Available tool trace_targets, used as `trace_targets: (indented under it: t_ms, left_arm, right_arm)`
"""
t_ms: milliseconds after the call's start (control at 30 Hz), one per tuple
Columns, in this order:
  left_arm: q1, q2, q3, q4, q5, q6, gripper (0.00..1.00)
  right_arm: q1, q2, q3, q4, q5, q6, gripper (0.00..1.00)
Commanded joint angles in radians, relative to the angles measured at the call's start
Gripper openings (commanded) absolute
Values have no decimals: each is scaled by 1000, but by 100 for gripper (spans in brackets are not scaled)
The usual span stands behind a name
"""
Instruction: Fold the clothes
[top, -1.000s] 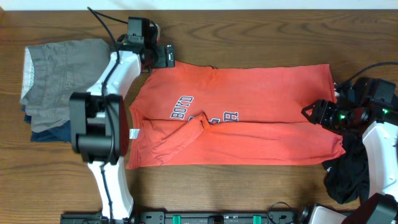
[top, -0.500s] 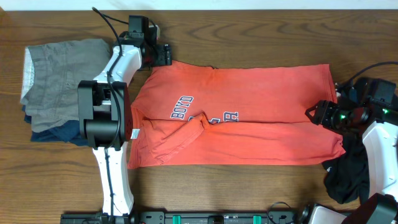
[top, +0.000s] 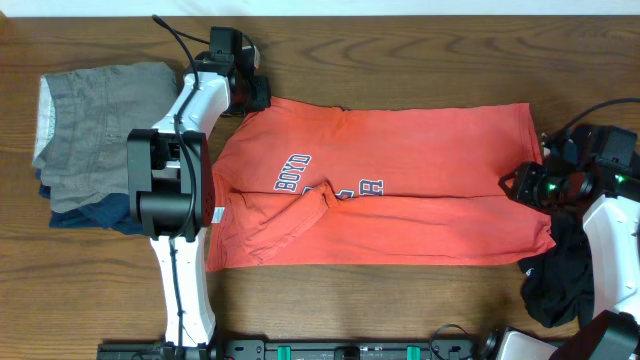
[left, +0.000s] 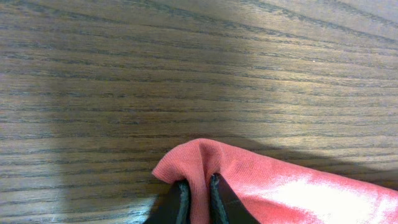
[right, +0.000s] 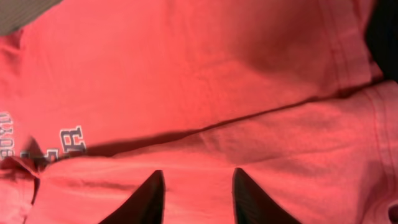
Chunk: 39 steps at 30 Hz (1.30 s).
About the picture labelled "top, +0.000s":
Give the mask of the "red printed t-shirt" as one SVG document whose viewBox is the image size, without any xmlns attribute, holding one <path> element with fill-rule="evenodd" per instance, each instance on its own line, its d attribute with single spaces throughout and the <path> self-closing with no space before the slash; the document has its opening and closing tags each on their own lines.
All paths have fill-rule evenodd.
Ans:
<svg viewBox="0 0 640 360">
<path fill-rule="evenodd" d="M 525 103 L 393 111 L 276 98 L 213 165 L 207 268 L 514 263 L 553 246 L 551 221 L 499 181 L 540 158 Z"/>
</svg>

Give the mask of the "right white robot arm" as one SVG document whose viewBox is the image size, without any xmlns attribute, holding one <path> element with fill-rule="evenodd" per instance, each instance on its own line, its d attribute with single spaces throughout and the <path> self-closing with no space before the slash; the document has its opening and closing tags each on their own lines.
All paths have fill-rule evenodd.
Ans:
<svg viewBox="0 0 640 360">
<path fill-rule="evenodd" d="M 636 359 L 639 356 L 639 178 L 637 136 L 580 125 L 550 137 L 548 156 L 501 177 L 509 199 L 537 211 L 572 212 L 592 256 L 594 314 L 559 346 L 517 330 L 504 333 L 499 359 Z"/>
</svg>

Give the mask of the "black garment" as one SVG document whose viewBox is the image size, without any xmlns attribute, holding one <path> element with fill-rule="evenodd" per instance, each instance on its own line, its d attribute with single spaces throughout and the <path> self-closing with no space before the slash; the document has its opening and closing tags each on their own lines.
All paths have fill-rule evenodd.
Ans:
<svg viewBox="0 0 640 360">
<path fill-rule="evenodd" d="M 518 262 L 526 279 L 521 297 L 531 318 L 546 328 L 577 320 L 588 325 L 594 315 L 592 256 L 582 225 L 573 213 L 551 217 L 555 246 Z"/>
</svg>

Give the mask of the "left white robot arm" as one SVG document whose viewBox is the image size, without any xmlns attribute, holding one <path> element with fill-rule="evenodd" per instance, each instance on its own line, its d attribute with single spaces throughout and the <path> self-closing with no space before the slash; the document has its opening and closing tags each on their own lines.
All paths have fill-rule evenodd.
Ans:
<svg viewBox="0 0 640 360">
<path fill-rule="evenodd" d="M 167 327 L 162 359 L 208 359 L 216 327 L 206 284 L 204 237 L 215 214 L 208 137 L 222 117 L 245 116 L 271 104 L 260 55 L 251 39 L 214 26 L 208 50 L 188 57 L 183 88 L 149 129 L 127 138 L 130 212 L 157 257 Z"/>
</svg>

